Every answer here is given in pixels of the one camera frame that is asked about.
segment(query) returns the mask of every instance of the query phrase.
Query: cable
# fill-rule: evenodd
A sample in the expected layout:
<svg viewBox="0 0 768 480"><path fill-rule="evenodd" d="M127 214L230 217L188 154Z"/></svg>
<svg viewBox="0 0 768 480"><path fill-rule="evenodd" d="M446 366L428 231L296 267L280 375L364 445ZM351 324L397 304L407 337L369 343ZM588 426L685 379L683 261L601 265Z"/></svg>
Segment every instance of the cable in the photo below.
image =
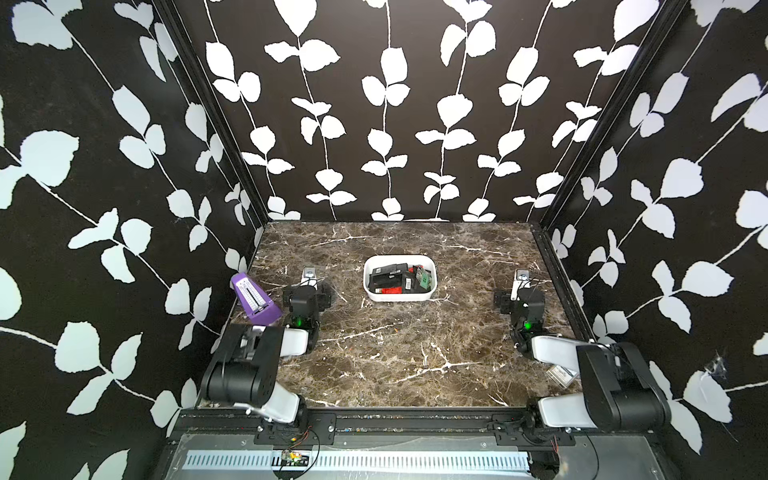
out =
<svg viewBox="0 0 768 480"><path fill-rule="evenodd" d="M592 443L592 439L589 438L589 435L584 433L584 436L587 437L587 440L589 440L589 444L592 445L592 449L594 450L594 459L598 463L597 469L594 471L594 476L592 477L592 480L595 480L598 477L598 473L600 473L600 457L598 456L598 450L594 447L594 443Z"/></svg>

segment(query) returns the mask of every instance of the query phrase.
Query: purple metronome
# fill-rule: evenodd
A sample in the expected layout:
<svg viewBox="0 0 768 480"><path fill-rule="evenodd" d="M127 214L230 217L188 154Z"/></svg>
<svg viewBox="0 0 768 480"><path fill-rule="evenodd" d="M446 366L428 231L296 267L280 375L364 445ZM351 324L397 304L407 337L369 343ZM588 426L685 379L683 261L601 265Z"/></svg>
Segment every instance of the purple metronome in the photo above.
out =
<svg viewBox="0 0 768 480"><path fill-rule="evenodd" d="M236 273L231 282L248 320L253 325L268 326L283 315L264 290L245 273Z"/></svg>

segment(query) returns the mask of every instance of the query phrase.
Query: white tray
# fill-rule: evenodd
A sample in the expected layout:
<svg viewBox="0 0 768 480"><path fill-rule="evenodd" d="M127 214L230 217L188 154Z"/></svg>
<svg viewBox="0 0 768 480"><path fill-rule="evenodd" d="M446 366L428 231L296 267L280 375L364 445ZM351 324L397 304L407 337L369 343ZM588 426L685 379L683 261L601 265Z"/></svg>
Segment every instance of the white tray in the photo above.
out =
<svg viewBox="0 0 768 480"><path fill-rule="evenodd" d="M373 293L369 291L368 280L373 269L393 263L407 263L410 266L423 265L425 269L432 272L432 289L427 293ZM374 302L425 302L437 290L437 268L435 268L435 262L425 255L376 255L366 260L366 265L362 269L362 289Z"/></svg>

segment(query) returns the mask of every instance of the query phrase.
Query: brown marble surface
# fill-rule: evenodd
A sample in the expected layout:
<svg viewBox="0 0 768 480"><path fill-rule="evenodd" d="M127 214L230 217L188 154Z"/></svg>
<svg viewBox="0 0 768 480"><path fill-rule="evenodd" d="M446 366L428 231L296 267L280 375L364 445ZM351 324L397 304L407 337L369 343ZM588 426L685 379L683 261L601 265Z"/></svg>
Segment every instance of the brown marble surface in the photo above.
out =
<svg viewBox="0 0 768 480"><path fill-rule="evenodd" d="M423 254L438 289L428 302L375 303L362 288L374 255ZM550 331L573 337L525 223L272 222L249 274L281 304L281 287L302 268L336 292L321 314L309 355L281 362L278 381L311 406L523 406L564 391L548 365L521 356L509 316L493 310L493 290L511 289L516 268L542 279ZM233 321L247 321L242 309Z"/></svg>

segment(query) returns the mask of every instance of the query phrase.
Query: wall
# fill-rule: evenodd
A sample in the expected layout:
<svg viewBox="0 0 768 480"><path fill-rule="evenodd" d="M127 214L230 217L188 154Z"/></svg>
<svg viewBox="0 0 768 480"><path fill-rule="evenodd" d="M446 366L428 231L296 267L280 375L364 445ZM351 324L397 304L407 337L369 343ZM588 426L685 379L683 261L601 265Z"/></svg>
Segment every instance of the wall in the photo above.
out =
<svg viewBox="0 0 768 480"><path fill-rule="evenodd" d="M594 332L672 400L684 477L760 478L768 2L691 4L550 230Z"/></svg>
<svg viewBox="0 0 768 480"><path fill-rule="evenodd" d="M149 4L0 17L0 478L147 478L258 220Z"/></svg>
<svg viewBox="0 0 768 480"><path fill-rule="evenodd" d="M177 3L270 216L325 221L537 220L658 6Z"/></svg>

